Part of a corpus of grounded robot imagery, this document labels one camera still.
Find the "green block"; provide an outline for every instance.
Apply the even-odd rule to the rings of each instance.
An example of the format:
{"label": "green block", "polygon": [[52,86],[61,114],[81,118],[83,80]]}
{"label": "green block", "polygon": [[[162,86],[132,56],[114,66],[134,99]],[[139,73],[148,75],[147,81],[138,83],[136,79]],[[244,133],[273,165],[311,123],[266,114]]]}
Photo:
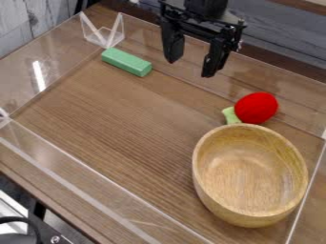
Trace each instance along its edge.
{"label": "green block", "polygon": [[144,77],[151,71],[151,62],[115,48],[110,48],[102,53],[102,61],[140,77]]}

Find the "red ball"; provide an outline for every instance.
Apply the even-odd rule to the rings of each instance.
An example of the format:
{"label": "red ball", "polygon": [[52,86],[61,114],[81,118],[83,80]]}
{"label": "red ball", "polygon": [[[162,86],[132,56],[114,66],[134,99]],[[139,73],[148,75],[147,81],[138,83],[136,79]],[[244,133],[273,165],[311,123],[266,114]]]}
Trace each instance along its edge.
{"label": "red ball", "polygon": [[234,106],[235,114],[240,121],[256,125],[273,117],[278,108],[278,101],[267,92],[246,95]]}

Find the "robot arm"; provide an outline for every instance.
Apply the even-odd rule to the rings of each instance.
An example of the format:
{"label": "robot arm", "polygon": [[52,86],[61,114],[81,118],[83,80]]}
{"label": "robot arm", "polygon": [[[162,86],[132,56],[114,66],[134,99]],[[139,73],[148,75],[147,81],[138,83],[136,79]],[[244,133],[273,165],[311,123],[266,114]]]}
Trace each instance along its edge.
{"label": "robot arm", "polygon": [[246,23],[227,11],[228,0],[159,0],[164,56],[170,63],[183,55],[184,34],[210,43],[202,77],[224,67],[231,51],[239,50]]}

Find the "green object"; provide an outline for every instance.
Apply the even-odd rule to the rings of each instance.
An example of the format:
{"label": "green object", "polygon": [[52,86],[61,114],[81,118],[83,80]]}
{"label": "green object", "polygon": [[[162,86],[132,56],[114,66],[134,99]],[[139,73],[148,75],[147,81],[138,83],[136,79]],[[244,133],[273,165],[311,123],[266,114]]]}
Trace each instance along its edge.
{"label": "green object", "polygon": [[222,113],[226,116],[228,125],[242,123],[242,121],[239,120],[239,118],[238,118],[238,116],[235,114],[234,107],[228,107],[228,108],[223,109]]}
{"label": "green object", "polygon": [[151,62],[115,48],[110,48],[102,53],[102,61],[140,77],[144,77],[151,71]]}

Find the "bowl rim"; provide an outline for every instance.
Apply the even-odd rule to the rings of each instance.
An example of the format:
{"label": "bowl rim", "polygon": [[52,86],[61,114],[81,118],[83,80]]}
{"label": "bowl rim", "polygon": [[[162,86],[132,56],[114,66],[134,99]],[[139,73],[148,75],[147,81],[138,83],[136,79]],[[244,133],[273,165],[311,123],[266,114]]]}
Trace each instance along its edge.
{"label": "bowl rim", "polygon": [[[274,136],[279,137],[285,143],[289,145],[289,147],[291,148],[291,150],[294,151],[294,153],[297,154],[298,158],[299,158],[299,161],[301,161],[301,168],[303,170],[303,180],[302,180],[302,185],[299,187],[299,192],[298,194],[294,196],[293,199],[290,199],[290,201],[277,210],[271,210],[271,211],[256,211],[256,212],[251,212],[251,211],[239,211],[234,206],[230,206],[227,204],[224,204],[223,200],[219,198],[216,199],[216,197],[211,197],[210,193],[207,192],[206,190],[206,187],[204,187],[204,184],[202,182],[202,177],[200,177],[200,174],[199,174],[199,171],[198,171],[198,168],[199,168],[199,160],[198,160],[198,154],[199,154],[199,149],[202,148],[202,145],[206,141],[206,139],[214,135],[216,132],[224,130],[224,129],[231,129],[231,128],[254,128],[255,130],[260,130],[260,131],[266,131],[269,133],[271,133]],[[208,196],[208,198],[220,206],[223,207],[224,209],[227,209],[228,211],[236,213],[236,214],[240,214],[240,215],[246,215],[246,216],[252,216],[252,217],[267,217],[267,216],[275,216],[275,215],[279,215],[279,214],[283,214],[286,212],[289,212],[290,210],[293,210],[303,196],[305,196],[305,193],[306,193],[306,190],[309,188],[309,169],[307,169],[307,164],[306,164],[306,161],[305,161],[305,158],[302,156],[302,154],[299,153],[297,147],[291,144],[291,142],[277,132],[274,132],[273,130],[259,126],[259,125],[252,125],[252,124],[232,124],[232,125],[224,125],[224,126],[220,126],[215,129],[212,129],[210,132],[206,133],[206,135],[202,137],[202,139],[199,140],[198,144],[196,144],[196,147],[195,147],[195,150],[194,150],[194,153],[192,153],[192,175],[194,177],[196,178],[196,181],[198,181],[198,185],[200,186],[200,189],[202,191],[204,192],[204,194]]]}

